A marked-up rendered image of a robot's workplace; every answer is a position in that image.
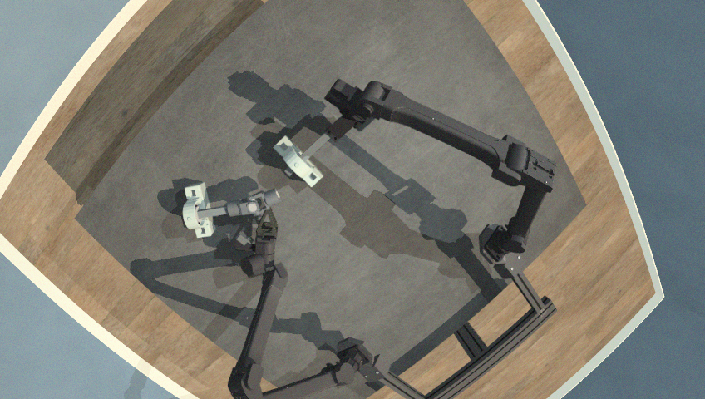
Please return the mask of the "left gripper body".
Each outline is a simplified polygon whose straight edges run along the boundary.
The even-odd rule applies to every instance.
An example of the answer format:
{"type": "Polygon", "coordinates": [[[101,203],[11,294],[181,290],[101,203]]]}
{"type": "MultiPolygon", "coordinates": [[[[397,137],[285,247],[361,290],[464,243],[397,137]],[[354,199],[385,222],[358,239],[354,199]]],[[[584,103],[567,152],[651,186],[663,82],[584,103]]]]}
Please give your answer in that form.
{"type": "Polygon", "coordinates": [[[257,242],[266,242],[266,254],[273,254],[275,250],[275,243],[276,243],[276,234],[258,234],[256,233],[256,241],[257,242]],[[266,236],[266,235],[272,235],[272,236],[266,236]],[[262,237],[262,238],[261,238],[262,237]],[[275,242],[275,243],[271,243],[275,242]]]}

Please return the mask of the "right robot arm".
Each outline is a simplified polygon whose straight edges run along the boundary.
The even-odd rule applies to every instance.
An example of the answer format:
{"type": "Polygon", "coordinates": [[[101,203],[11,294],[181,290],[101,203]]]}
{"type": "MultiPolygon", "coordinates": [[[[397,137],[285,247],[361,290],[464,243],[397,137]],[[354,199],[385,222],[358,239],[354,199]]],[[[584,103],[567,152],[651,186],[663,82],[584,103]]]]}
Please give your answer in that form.
{"type": "Polygon", "coordinates": [[[547,192],[551,193],[553,189],[557,166],[554,161],[510,135],[505,135],[502,140],[487,135],[417,103],[379,81],[370,81],[362,92],[358,87],[337,79],[324,99],[343,113],[325,130],[335,143],[370,117],[382,118],[409,126],[476,157],[493,169],[491,177],[509,186],[527,185],[517,216],[510,218],[508,225],[505,225],[507,230],[503,225],[498,225],[484,245],[496,262],[500,262],[505,254],[525,252],[531,225],[547,192]]]}

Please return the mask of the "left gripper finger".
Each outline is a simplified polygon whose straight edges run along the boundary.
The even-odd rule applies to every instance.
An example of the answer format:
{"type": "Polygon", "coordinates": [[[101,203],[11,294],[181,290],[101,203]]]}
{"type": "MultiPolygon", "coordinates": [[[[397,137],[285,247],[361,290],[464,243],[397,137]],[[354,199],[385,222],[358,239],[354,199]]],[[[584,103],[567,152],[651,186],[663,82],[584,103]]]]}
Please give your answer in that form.
{"type": "MultiPolygon", "coordinates": [[[[270,210],[271,215],[272,215],[272,217],[273,217],[275,227],[278,228],[278,223],[277,223],[277,221],[276,221],[276,219],[275,219],[275,217],[274,217],[274,213],[273,213],[271,207],[270,207],[269,210],[270,210]]],[[[262,227],[271,227],[271,224],[270,224],[270,222],[263,222],[262,227]]]]}
{"type": "Polygon", "coordinates": [[[262,233],[262,234],[277,234],[277,230],[276,230],[276,227],[275,227],[275,224],[274,224],[274,220],[273,220],[273,217],[272,217],[272,215],[271,215],[270,210],[267,210],[267,209],[265,210],[264,215],[263,215],[262,219],[260,220],[259,226],[258,226],[258,228],[257,228],[257,230],[256,230],[256,233],[262,233]],[[266,215],[269,216],[269,220],[270,220],[270,223],[271,223],[272,228],[262,227],[262,224],[263,224],[263,222],[264,222],[264,220],[265,220],[266,215]]]}

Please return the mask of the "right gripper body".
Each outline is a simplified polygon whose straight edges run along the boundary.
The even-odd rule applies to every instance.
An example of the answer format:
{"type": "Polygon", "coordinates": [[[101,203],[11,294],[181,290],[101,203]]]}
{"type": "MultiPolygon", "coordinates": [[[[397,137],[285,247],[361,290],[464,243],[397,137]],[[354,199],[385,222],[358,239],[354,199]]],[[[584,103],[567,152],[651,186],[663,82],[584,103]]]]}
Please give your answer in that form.
{"type": "Polygon", "coordinates": [[[366,126],[368,126],[375,118],[370,117],[363,125],[361,125],[357,130],[362,131],[366,126]]]}

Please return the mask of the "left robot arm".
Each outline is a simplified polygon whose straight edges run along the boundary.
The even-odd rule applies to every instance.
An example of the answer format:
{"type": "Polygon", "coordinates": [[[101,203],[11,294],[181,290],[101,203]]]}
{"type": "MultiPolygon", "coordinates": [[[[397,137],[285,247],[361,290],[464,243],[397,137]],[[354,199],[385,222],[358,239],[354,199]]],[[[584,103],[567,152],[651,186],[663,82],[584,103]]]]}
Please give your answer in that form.
{"type": "Polygon", "coordinates": [[[317,375],[262,392],[260,382],[264,369],[261,367],[261,362],[279,299],[288,282],[288,271],[285,270],[282,262],[274,265],[274,253],[265,255],[266,242],[255,241],[255,248],[253,241],[254,239],[243,231],[237,234],[235,240],[235,250],[255,252],[241,260],[240,266],[243,272],[249,278],[263,274],[264,279],[243,350],[228,380],[232,397],[234,399],[304,399],[331,387],[351,384],[355,372],[371,361],[367,353],[357,344],[338,352],[337,357],[340,362],[336,362],[336,365],[327,363],[327,366],[317,375]]]}

